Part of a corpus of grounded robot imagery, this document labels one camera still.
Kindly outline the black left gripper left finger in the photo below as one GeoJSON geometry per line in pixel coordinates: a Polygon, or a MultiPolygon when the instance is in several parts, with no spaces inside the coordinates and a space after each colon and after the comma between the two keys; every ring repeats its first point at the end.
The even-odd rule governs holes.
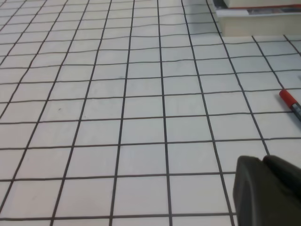
{"type": "Polygon", "coordinates": [[[233,200],[240,226],[299,226],[300,205],[262,203],[263,159],[240,156],[237,161],[233,200]]]}

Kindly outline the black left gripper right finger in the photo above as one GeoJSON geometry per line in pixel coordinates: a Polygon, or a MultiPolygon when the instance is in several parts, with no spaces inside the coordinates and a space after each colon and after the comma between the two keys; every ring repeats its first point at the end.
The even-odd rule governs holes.
{"type": "Polygon", "coordinates": [[[300,205],[301,169],[274,155],[263,158],[262,203],[300,205]]]}

